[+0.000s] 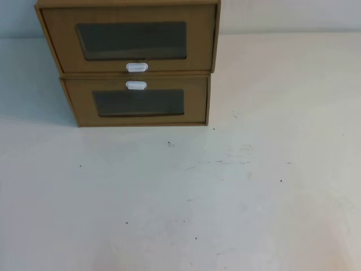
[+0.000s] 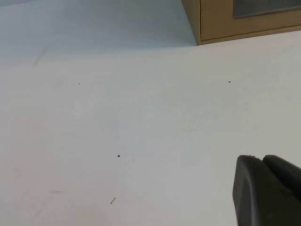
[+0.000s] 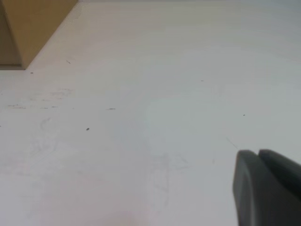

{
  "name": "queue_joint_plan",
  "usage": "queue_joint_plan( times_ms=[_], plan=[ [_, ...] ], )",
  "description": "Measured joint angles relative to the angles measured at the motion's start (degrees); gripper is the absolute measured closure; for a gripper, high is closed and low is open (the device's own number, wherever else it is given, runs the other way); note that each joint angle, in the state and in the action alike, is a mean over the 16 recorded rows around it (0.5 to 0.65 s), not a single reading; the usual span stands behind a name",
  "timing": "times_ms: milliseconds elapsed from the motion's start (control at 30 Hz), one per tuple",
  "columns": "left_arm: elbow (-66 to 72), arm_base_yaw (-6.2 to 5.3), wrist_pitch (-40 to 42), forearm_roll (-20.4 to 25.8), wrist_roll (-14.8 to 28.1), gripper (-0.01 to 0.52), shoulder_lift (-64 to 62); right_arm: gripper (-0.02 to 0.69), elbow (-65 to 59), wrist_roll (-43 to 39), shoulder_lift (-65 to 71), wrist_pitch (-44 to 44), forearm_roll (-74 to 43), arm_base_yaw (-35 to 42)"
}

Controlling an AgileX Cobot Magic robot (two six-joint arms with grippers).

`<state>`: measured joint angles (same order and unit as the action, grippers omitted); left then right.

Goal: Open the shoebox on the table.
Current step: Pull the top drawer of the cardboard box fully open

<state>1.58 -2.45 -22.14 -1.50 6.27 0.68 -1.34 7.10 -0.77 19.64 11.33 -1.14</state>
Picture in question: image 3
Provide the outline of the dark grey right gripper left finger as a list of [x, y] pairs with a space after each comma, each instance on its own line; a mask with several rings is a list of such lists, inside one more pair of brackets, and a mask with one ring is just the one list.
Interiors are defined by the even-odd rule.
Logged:
[[233, 195], [240, 226], [301, 224], [301, 200], [279, 183], [259, 153], [238, 151]]

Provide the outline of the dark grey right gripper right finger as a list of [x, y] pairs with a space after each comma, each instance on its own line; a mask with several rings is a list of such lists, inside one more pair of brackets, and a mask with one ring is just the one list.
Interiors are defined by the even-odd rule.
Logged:
[[259, 157], [290, 193], [301, 199], [301, 165], [268, 149], [259, 151]]

